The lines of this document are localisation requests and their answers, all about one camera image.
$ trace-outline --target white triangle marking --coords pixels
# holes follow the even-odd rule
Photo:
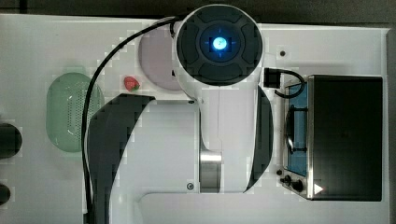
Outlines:
[[[323,188],[321,188],[321,187],[318,186],[318,185],[314,185],[314,193],[315,193],[315,194],[317,194],[317,193],[319,193],[319,192],[321,192],[321,191],[323,191]]]

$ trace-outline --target silver metal band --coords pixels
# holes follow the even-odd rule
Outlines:
[[[314,192],[314,171],[313,171],[313,147],[314,147],[314,78],[308,78],[308,85],[312,91],[308,93],[308,108],[309,113],[307,117],[307,139],[306,139],[306,198],[313,199]]]
[[[219,193],[222,164],[221,152],[208,150],[201,139],[199,163],[200,192]]]

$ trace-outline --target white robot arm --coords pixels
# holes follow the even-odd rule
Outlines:
[[[242,193],[258,180],[273,141],[259,88],[263,46],[255,21],[236,7],[201,7],[184,19],[173,66],[191,104],[120,95],[91,120],[95,223],[142,223],[146,194]]]

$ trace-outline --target black connector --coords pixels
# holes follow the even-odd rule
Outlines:
[[[301,82],[301,86],[297,92],[295,92],[294,94],[291,94],[291,95],[285,95],[283,93],[280,93],[279,91],[275,91],[275,94],[282,98],[285,98],[285,99],[291,99],[291,98],[294,98],[294,97],[300,95],[301,92],[303,92],[303,90],[304,90],[305,82],[304,82],[304,79],[299,74],[297,74],[293,71],[276,69],[276,68],[264,68],[264,83],[263,83],[264,87],[279,89],[280,88],[280,76],[282,75],[282,73],[297,77]]]
[[[281,73],[275,68],[264,68],[264,87],[280,88]]]

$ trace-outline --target black cable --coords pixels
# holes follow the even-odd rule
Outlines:
[[[285,99],[291,99],[291,98],[294,98],[294,97],[300,95],[301,92],[304,91],[305,81],[304,81],[304,79],[303,79],[298,73],[295,73],[295,72],[289,71],[289,70],[283,70],[283,69],[276,69],[276,70],[277,70],[278,72],[280,72],[280,73],[289,74],[289,75],[291,75],[291,76],[297,77],[297,78],[300,80],[300,82],[301,82],[300,89],[299,89],[297,92],[295,92],[294,94],[285,95],[285,94],[283,94],[283,93],[281,93],[281,92],[279,92],[279,91],[275,91],[275,94],[276,94],[276,95],[278,95],[278,96],[280,96],[280,97],[282,97],[282,98],[285,98]]]
[[[303,92],[304,87],[305,87],[304,79],[298,73],[295,73],[295,72],[289,71],[289,70],[276,69],[276,68],[264,68],[264,83],[263,83],[264,87],[279,89],[280,88],[280,76],[282,75],[282,73],[297,77],[301,82],[300,89],[291,95],[286,95],[279,91],[275,91],[275,94],[282,98],[285,98],[285,99],[291,99],[291,98],[294,98],[294,97],[300,95],[301,92]]]
[[[175,23],[172,22],[169,24],[169,32],[171,33],[172,38],[175,37],[175,30],[174,30]]]
[[[120,50],[122,49],[125,45],[127,45],[129,42],[134,40],[140,35],[143,35],[149,31],[152,31],[154,29],[157,29],[158,27],[164,26],[169,23],[173,23],[176,21],[180,21],[180,17],[174,17],[173,19],[167,20],[167,21],[160,21],[158,23],[155,23],[151,25],[148,28],[145,28],[139,32],[137,32],[134,35],[129,36],[126,38],[124,41],[119,43],[113,50],[110,51],[110,53],[105,57],[105,59],[101,62],[101,64],[98,66],[96,69],[95,73],[93,74],[93,77],[90,81],[90,84],[87,89],[87,94],[85,96],[85,102],[84,102],[84,109],[82,111],[82,121],[81,121],[81,149],[82,149],[82,166],[84,169],[84,183],[85,183],[85,197],[87,201],[87,216],[90,219],[89,223],[92,223],[91,218],[92,216],[92,196],[91,196],[91,177],[90,177],[90,172],[88,170],[88,165],[86,161],[86,155],[85,155],[85,132],[87,131],[87,117],[88,117],[88,108],[90,105],[90,100],[91,100],[91,95],[92,95],[92,89],[93,86],[96,82],[96,79],[99,77],[100,73],[102,70],[105,68],[105,65],[111,60],[111,58]]]

